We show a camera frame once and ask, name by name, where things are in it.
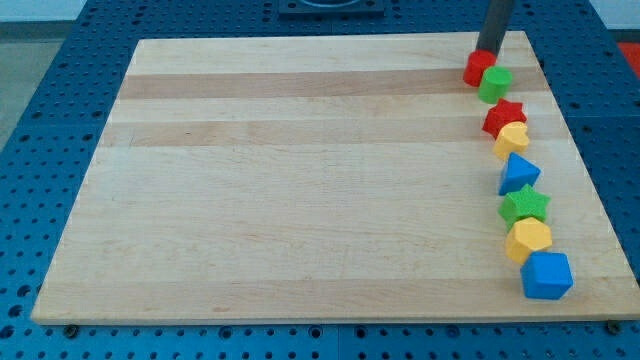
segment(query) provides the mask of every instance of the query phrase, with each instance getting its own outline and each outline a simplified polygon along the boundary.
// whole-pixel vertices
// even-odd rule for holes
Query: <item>yellow block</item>
[[[493,146],[493,152],[502,160],[507,160],[511,152],[523,154],[529,146],[529,137],[527,136],[527,125],[525,123],[515,121],[505,125]]]
[[[530,217],[513,224],[505,241],[505,251],[509,259],[523,265],[532,252],[547,250],[552,244],[551,229]]]

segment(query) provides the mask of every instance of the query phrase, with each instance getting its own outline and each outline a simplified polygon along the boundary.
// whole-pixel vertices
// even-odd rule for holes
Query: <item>blue perforated table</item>
[[[640,357],[638,321],[82,327],[73,334],[29,320],[137,40],[477,31],[486,7],[474,0],[384,5],[383,17],[278,17],[278,3],[268,0],[89,0],[0,159],[0,359]],[[586,0],[519,1],[510,29],[527,32],[640,277],[640,81]]]

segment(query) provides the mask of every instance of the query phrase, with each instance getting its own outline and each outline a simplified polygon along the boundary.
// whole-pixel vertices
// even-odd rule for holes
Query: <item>row of blocks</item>
[[[512,74],[495,66],[496,60],[491,52],[474,51],[463,78],[467,84],[479,87],[482,101],[497,103],[487,113],[482,129],[493,136],[493,152],[505,161],[498,189],[498,194],[504,196],[498,213],[508,231],[505,253],[521,265],[526,297],[557,300],[573,286],[569,261],[563,253],[546,252],[553,244],[551,229],[544,223],[551,199],[533,188],[541,171],[522,156],[529,145],[527,117],[522,103],[504,99]]]

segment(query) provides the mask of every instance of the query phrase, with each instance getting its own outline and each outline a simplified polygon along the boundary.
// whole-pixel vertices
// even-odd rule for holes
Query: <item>blue cube block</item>
[[[524,295],[530,299],[560,299],[573,286],[567,255],[534,252],[520,269]]]
[[[509,158],[500,174],[500,196],[506,193],[518,191],[526,184],[533,186],[540,176],[540,169],[527,159],[515,152],[509,154]]]

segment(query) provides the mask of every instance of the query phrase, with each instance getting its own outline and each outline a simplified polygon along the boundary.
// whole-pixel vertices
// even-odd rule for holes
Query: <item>green star block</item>
[[[551,198],[536,192],[527,184],[519,191],[507,193],[502,201],[498,213],[507,222],[507,231],[513,224],[528,217],[534,217],[542,222],[547,218],[547,204]]]

